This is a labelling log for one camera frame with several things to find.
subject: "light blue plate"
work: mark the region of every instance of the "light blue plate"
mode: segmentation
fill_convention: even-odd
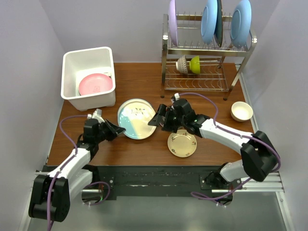
[[[235,8],[231,22],[231,41],[237,48],[245,45],[251,24],[251,5],[242,0]]]
[[[205,44],[210,44],[213,39],[217,21],[217,11],[217,0],[208,0],[201,20],[201,36]]]

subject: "cream plate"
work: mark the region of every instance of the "cream plate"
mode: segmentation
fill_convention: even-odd
[[[155,111],[147,101],[131,99],[120,106],[117,121],[120,127],[126,129],[124,134],[127,137],[142,140],[151,136],[156,129],[148,125],[154,115]]]
[[[172,154],[178,157],[188,157],[196,151],[197,140],[194,135],[186,130],[178,130],[177,133],[171,133],[168,138],[168,148]]]

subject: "small white bowl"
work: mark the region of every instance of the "small white bowl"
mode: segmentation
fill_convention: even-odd
[[[231,116],[234,120],[244,122],[253,116],[254,112],[251,106],[245,102],[235,102],[231,107]]]

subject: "dish rack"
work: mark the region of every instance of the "dish rack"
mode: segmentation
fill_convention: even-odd
[[[175,46],[170,38],[168,14],[164,14],[161,98],[164,98],[165,90],[192,90],[224,92],[223,99],[227,100],[257,45],[255,31],[250,26],[250,37],[247,39],[247,43],[242,48],[234,47],[230,38],[232,16],[225,14],[222,17],[222,46],[219,47],[214,39],[207,45],[203,43],[201,38],[201,19],[202,14],[177,14],[178,45]],[[167,58],[167,55],[178,57]],[[181,74],[176,70],[175,63],[179,56],[183,55],[187,55],[187,66],[191,60],[189,56],[200,56],[200,74],[194,74],[190,70],[188,74]],[[244,58],[230,86],[228,86],[223,65],[228,56]]]

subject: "gray floor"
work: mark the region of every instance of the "gray floor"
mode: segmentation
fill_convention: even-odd
[[[29,231],[46,230],[32,219]],[[213,202],[176,197],[118,197],[90,209],[79,195],[64,222],[52,231],[285,231],[275,193],[238,192],[222,208]]]

